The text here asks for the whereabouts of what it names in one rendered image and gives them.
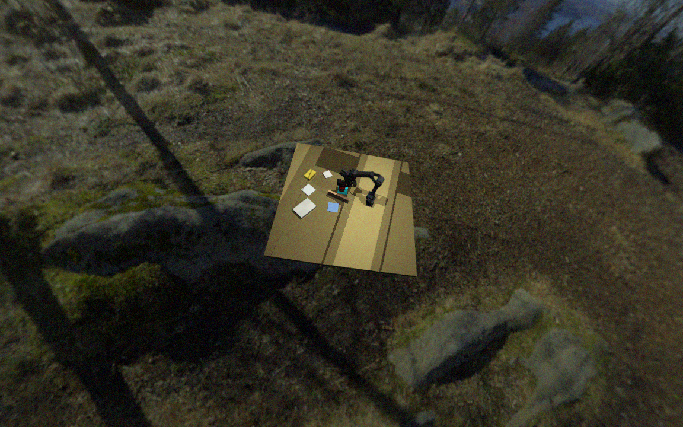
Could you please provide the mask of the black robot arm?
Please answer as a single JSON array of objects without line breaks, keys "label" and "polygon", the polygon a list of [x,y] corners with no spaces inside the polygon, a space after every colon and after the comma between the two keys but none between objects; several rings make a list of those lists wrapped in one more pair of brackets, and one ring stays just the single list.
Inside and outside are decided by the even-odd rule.
[{"label": "black robot arm", "polygon": [[[375,193],[378,189],[378,187],[382,186],[383,184],[383,176],[381,174],[378,174],[376,172],[364,172],[364,171],[358,171],[357,168],[352,168],[347,172],[344,168],[342,168],[341,172],[339,173],[344,177],[346,177],[347,181],[355,181],[356,177],[369,177],[372,179],[372,182],[376,183],[372,191],[369,191],[368,196],[366,197],[366,205],[367,206],[372,206],[374,204],[374,200],[376,199]],[[374,178],[374,176],[378,176],[377,180]]]}]

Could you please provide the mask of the brown wooden block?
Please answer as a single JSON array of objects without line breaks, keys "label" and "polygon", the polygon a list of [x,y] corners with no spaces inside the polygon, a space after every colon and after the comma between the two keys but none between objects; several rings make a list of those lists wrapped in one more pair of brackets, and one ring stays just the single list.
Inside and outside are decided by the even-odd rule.
[{"label": "brown wooden block", "polygon": [[328,195],[330,195],[334,198],[338,198],[338,200],[340,200],[341,202],[345,202],[345,203],[349,204],[349,198],[341,196],[338,193],[334,193],[333,191],[328,190]]}]

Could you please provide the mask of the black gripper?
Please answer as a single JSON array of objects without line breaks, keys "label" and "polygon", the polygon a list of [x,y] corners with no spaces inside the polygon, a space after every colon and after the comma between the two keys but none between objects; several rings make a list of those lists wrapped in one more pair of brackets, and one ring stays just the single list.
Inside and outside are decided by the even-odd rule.
[{"label": "black gripper", "polygon": [[[352,181],[347,181],[347,180],[346,180],[346,177],[345,177],[345,181],[344,181],[344,180],[341,180],[341,179],[338,179],[337,182],[338,182],[338,186],[342,186],[342,187],[344,186],[344,184],[346,184],[346,187],[352,187],[352,186],[353,186],[353,187],[356,187],[356,186],[357,186],[357,180],[355,180],[355,181],[353,181],[353,180],[352,180]],[[352,184],[353,184],[353,185],[352,185]]]}]

